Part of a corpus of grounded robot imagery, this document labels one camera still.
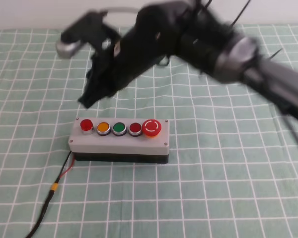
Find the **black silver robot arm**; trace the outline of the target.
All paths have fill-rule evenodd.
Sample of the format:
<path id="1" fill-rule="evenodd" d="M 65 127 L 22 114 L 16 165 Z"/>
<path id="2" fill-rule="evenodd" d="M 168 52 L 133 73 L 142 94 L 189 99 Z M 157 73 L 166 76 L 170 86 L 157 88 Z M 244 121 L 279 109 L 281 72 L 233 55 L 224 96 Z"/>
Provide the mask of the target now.
<path id="1" fill-rule="evenodd" d="M 202 4 L 151 4 L 115 45 L 92 59 L 79 102 L 90 108 L 153 67 L 176 56 L 220 83 L 240 82 L 298 119 L 298 71 L 260 54 L 256 39 L 220 23 Z"/>

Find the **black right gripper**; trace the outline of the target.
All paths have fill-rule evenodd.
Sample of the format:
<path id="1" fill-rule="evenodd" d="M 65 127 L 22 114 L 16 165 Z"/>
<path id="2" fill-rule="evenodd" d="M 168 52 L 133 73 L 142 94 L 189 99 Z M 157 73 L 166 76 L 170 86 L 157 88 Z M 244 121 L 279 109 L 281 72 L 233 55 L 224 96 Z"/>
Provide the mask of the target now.
<path id="1" fill-rule="evenodd" d="M 92 58 L 87 84 L 78 102 L 86 109 L 114 95 L 154 66 L 160 58 L 176 51 L 179 24 L 136 24 L 120 40 Z"/>

